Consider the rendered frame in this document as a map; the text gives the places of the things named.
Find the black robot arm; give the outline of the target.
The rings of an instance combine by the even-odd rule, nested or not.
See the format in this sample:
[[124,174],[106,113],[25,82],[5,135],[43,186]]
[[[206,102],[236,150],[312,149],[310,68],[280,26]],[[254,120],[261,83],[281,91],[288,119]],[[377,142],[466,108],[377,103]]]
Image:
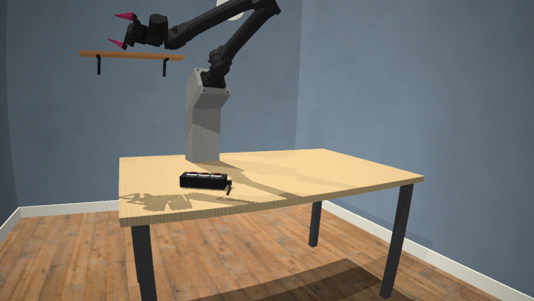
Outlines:
[[[198,34],[250,9],[255,11],[235,34],[224,45],[210,52],[210,60],[208,60],[212,65],[209,66],[210,70],[200,73],[204,87],[224,89],[226,87],[224,76],[229,72],[236,53],[269,18],[281,12],[276,0],[229,0],[170,29],[168,29],[167,16],[153,14],[149,18],[148,26],[130,23],[127,33],[132,34],[131,41],[133,42],[145,45],[147,37],[149,45],[160,47],[164,42],[165,49],[177,50]],[[149,34],[147,34],[148,31]]]

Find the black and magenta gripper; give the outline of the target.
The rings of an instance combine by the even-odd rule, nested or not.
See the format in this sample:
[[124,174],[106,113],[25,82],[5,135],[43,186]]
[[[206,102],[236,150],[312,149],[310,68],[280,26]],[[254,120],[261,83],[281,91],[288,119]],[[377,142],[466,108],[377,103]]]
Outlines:
[[[120,18],[124,18],[124,19],[127,19],[127,20],[131,20],[131,21],[133,21],[133,23],[135,22],[135,23],[141,24],[141,22],[138,19],[136,19],[137,16],[133,12],[128,12],[128,13],[124,13],[124,14],[115,14],[115,16],[120,17]],[[124,43],[116,41],[116,40],[112,40],[112,39],[109,39],[109,38],[108,38],[108,40],[114,42],[116,45],[118,45],[122,49],[126,50],[127,44],[130,45],[131,47],[134,47],[135,42],[131,41],[131,38],[132,38],[132,35],[128,34],[126,32]],[[145,44],[146,43],[147,43],[147,37],[145,38]]]

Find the black power strip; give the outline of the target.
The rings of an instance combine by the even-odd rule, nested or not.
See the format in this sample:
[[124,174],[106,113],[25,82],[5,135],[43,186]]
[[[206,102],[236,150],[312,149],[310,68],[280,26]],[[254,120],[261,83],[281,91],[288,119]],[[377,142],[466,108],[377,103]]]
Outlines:
[[232,181],[227,180],[227,174],[184,172],[179,177],[180,187],[224,190],[229,185],[227,195],[232,186]]

